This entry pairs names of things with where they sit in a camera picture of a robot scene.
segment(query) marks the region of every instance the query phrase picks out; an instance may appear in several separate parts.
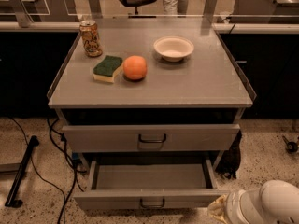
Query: orange ball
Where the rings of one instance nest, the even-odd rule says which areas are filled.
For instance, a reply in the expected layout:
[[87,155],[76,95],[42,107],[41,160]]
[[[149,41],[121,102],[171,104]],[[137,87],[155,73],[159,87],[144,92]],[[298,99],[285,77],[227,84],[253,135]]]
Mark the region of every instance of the orange ball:
[[123,73],[131,80],[144,78],[147,72],[147,62],[142,56],[130,56],[123,62]]

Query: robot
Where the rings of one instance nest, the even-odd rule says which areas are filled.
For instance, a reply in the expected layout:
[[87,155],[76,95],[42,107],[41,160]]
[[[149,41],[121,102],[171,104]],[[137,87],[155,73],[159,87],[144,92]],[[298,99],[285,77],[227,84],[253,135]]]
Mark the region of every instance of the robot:
[[281,180],[271,180],[257,190],[222,195],[207,211],[226,224],[299,223],[299,188]]

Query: closed drawer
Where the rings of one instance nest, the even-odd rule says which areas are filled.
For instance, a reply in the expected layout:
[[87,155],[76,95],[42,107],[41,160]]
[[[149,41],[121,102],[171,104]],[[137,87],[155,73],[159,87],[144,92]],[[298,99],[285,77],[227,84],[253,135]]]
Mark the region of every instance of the closed drawer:
[[104,164],[103,157],[93,161],[88,190],[75,193],[74,199],[83,210],[195,208],[227,194],[217,189],[209,160],[160,158],[142,165],[132,161],[137,157],[130,157],[131,164],[111,165],[111,158]]
[[237,124],[64,126],[74,152],[226,150]]

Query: white bowl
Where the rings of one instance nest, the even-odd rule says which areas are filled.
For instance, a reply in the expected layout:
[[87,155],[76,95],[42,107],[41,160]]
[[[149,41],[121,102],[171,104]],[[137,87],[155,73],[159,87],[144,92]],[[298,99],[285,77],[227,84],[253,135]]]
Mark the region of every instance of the white bowl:
[[162,37],[155,41],[153,47],[169,62],[178,62],[194,51],[194,45],[190,40],[178,36]]

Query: tin can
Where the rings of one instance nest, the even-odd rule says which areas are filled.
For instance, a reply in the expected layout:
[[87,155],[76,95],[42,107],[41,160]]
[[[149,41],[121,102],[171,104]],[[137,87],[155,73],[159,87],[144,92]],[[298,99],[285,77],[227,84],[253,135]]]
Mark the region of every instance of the tin can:
[[86,55],[90,57],[102,55],[103,51],[100,45],[96,22],[93,20],[82,21],[80,24],[80,33]]

